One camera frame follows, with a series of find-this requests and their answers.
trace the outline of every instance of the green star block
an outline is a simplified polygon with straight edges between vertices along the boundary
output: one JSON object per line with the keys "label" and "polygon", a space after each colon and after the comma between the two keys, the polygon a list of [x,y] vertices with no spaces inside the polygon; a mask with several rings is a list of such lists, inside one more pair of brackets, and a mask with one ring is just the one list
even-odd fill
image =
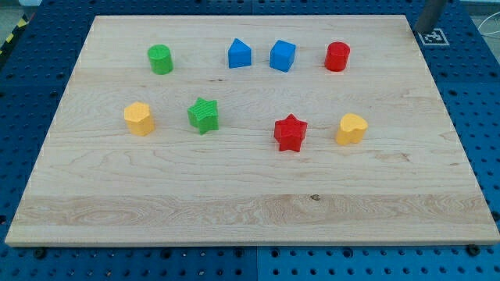
{"label": "green star block", "polygon": [[219,129],[217,101],[206,101],[203,98],[198,98],[195,105],[187,110],[187,113],[189,123],[199,128],[200,134]]}

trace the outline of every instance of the yellow heart-shaped block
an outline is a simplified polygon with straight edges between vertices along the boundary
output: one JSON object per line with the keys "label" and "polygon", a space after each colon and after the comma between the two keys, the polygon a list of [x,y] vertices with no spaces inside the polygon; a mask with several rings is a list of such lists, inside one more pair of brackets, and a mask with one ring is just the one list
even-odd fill
{"label": "yellow heart-shaped block", "polygon": [[354,113],[348,113],[341,119],[335,140],[340,145],[357,144],[365,135],[368,129],[368,122],[361,116]]}

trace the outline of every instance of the red cylinder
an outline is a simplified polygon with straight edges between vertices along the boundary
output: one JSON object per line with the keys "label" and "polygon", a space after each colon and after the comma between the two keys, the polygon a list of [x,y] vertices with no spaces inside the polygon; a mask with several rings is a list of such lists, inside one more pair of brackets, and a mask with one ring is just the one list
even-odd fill
{"label": "red cylinder", "polygon": [[343,42],[334,42],[328,45],[325,67],[331,71],[342,71],[347,66],[351,49]]}

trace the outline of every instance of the toy block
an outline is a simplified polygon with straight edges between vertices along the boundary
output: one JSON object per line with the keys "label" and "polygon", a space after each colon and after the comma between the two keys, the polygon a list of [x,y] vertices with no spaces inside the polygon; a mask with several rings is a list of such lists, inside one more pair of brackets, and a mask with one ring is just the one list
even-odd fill
{"label": "toy block", "polygon": [[271,49],[269,66],[288,72],[295,61],[295,45],[282,40],[278,40]]}
{"label": "toy block", "polygon": [[343,42],[334,42],[328,45],[325,67],[331,71],[342,71],[347,66],[350,47]]}
{"label": "toy block", "polygon": [[295,118],[293,114],[290,114],[286,119],[276,121],[274,123],[274,138],[280,144],[279,150],[300,152],[306,129],[307,123]]}
{"label": "toy block", "polygon": [[148,57],[153,73],[163,75],[173,70],[170,49],[164,44],[157,44],[150,47]]}
{"label": "toy block", "polygon": [[229,68],[250,66],[252,64],[252,49],[239,39],[234,39],[227,51]]}
{"label": "toy block", "polygon": [[145,136],[155,130],[155,122],[149,105],[135,102],[123,110],[123,116],[132,134]]}
{"label": "toy block", "polygon": [[189,123],[199,128],[200,134],[219,129],[219,113],[217,101],[206,101],[198,98],[195,105],[187,110]]}
{"label": "toy block", "polygon": [[358,144],[363,139],[366,129],[368,129],[368,122],[365,119],[348,113],[341,119],[335,140],[340,145]]}

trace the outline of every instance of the wooden board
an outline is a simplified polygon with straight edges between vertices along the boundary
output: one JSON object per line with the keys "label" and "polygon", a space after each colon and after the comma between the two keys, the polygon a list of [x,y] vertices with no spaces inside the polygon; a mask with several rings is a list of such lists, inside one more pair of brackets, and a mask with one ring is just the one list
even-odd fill
{"label": "wooden board", "polygon": [[[227,68],[239,37],[253,66]],[[277,39],[298,46],[268,67]],[[352,48],[323,67],[327,44]],[[146,51],[167,44],[157,76]],[[220,130],[188,122],[219,102]],[[128,133],[150,104],[156,131]],[[309,123],[278,152],[274,121]],[[358,113],[361,144],[334,141]],[[499,241],[448,113],[404,16],[97,16],[31,174],[11,246],[424,245]]]}

